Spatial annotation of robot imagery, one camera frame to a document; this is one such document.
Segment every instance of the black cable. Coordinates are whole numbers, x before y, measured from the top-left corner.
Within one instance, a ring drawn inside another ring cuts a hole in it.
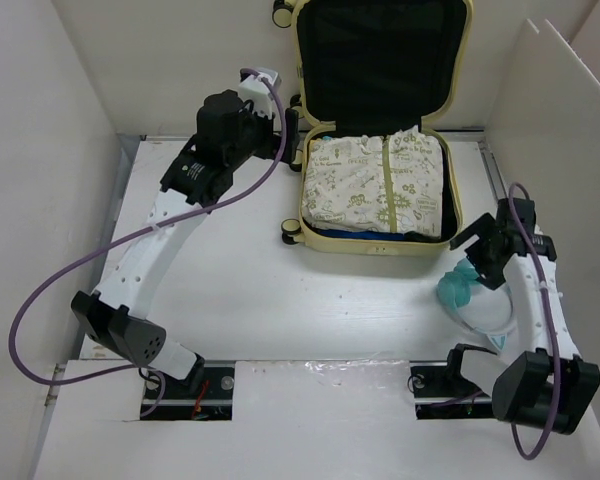
[[[142,373],[141,368],[138,369],[138,375],[140,375],[140,378],[146,380],[147,382],[160,383],[160,379],[158,377],[151,378],[148,374],[145,375],[144,373]]]

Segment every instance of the folded clothes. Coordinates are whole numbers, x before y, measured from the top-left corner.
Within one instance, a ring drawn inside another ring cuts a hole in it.
[[[440,237],[442,147],[414,127],[389,137],[314,140],[302,214],[321,230]]]

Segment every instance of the suitcase lid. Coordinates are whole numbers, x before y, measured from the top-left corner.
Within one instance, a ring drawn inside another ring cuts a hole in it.
[[[298,78],[312,125],[400,129],[450,107],[472,0],[299,0]]]

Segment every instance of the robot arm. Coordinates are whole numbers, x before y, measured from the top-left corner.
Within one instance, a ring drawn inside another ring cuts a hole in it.
[[[538,281],[533,259],[513,221],[507,200],[498,204],[497,218],[483,215],[452,241],[458,248],[473,235],[467,258],[478,282],[495,290],[505,282],[510,290],[517,336],[507,340],[499,355],[486,349],[458,345],[449,354],[448,368],[477,385],[492,400],[496,418],[509,423],[543,428],[549,412],[554,374],[553,349],[543,309],[546,289],[560,355],[560,408],[553,431],[572,433],[600,385],[597,365],[585,363],[566,326],[556,289],[556,253],[550,237],[535,235],[535,204],[515,199],[516,211],[532,239],[546,282]]]
[[[259,73],[278,87],[276,72],[260,69]],[[171,339],[147,316],[162,278],[206,215],[162,228],[157,224],[217,203],[232,186],[233,172],[249,157],[273,158],[278,148],[295,153],[297,136],[279,145],[273,112],[269,90],[253,76],[243,76],[237,92],[208,97],[198,111],[198,133],[160,182],[144,224],[154,232],[135,240],[108,278],[91,294],[78,292],[71,303],[93,341],[138,367],[165,373],[191,392],[202,377],[204,359]]]

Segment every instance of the open suitcase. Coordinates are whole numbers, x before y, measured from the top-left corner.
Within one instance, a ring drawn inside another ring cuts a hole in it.
[[[302,188],[310,142],[388,136],[415,125],[443,151],[439,239],[333,238],[302,217],[282,224],[285,243],[323,252],[431,255],[462,228],[450,149],[427,125],[451,105],[472,18],[472,0],[299,0],[295,32],[302,114],[313,127],[304,141]]]

